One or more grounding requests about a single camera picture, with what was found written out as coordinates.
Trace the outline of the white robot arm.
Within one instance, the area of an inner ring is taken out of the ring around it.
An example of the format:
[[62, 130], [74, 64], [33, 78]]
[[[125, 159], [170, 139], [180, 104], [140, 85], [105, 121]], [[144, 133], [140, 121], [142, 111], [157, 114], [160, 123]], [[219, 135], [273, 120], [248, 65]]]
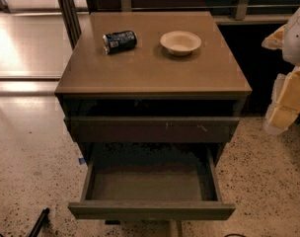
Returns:
[[278, 135], [300, 115], [300, 7], [285, 25], [262, 41], [262, 47], [280, 49], [282, 58], [294, 65], [287, 75], [277, 75], [265, 114], [264, 130]]

